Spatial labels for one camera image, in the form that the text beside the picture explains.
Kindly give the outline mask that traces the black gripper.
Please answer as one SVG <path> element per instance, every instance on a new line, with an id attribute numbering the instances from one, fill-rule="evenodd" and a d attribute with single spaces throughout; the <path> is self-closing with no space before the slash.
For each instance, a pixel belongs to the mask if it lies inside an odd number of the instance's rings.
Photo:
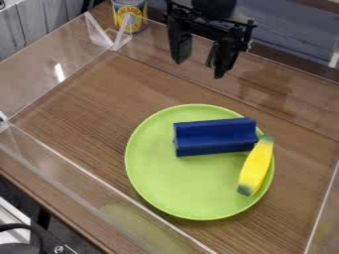
<path id="1" fill-rule="evenodd" d="M 214 78 L 233 69 L 241 50 L 251 48 L 255 19 L 238 8 L 238 0 L 167 0 L 171 58 L 182 64 L 193 54 L 193 35 L 214 40 L 206 66 Z"/>

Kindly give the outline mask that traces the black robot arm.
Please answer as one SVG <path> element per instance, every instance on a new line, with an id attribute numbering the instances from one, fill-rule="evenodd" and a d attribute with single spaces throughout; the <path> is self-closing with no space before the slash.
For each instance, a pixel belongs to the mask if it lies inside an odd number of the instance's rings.
<path id="1" fill-rule="evenodd" d="M 234 68 L 241 52 L 251 48 L 255 19 L 237 16 L 238 0 L 191 0 L 190 4 L 167 0 L 171 58 L 182 64 L 193 55 L 194 35 L 203 34 L 213 41 L 206 66 L 219 79 Z"/>

